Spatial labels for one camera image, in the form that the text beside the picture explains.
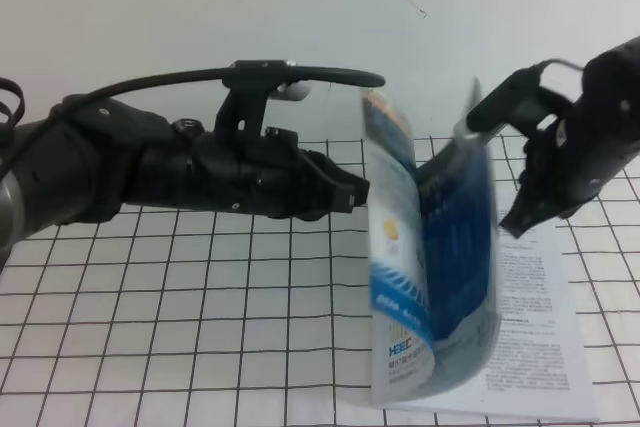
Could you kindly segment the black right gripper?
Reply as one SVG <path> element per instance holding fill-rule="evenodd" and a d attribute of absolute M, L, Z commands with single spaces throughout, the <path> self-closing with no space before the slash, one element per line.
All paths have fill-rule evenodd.
<path fill-rule="evenodd" d="M 539 129 L 536 137 L 526 137 L 520 189 L 500 221 L 500 226 L 512 237 L 520 238 L 552 217 L 567 219 L 579 209 L 579 202 L 568 186 L 572 161 L 566 151 L 579 125 L 577 114 L 567 114 L 544 130 Z"/>

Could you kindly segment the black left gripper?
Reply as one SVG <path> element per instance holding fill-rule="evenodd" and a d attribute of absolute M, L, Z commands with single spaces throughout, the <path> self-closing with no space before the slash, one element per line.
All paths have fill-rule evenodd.
<path fill-rule="evenodd" d="M 293 131 L 269 127 L 256 137 L 204 132 L 191 140 L 196 210 L 319 220 L 364 206 L 369 187 L 328 156 L 300 150 Z"/>

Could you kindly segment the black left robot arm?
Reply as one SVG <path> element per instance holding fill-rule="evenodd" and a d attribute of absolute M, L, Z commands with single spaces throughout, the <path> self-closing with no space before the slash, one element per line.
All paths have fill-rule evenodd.
<path fill-rule="evenodd" d="M 293 131 L 171 122 L 109 99 L 56 124 L 1 182 L 1 255 L 54 225 L 98 224 L 123 205 L 311 222 L 364 205 L 368 182 Z"/>

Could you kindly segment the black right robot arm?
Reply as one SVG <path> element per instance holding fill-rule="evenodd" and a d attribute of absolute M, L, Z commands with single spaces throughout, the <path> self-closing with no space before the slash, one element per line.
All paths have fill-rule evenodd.
<path fill-rule="evenodd" d="M 526 135 L 520 188 L 500 222 L 515 238 L 571 217 L 639 155 L 639 39 L 589 61 L 581 86 L 574 102 L 543 87 L 534 95 L 557 119 Z"/>

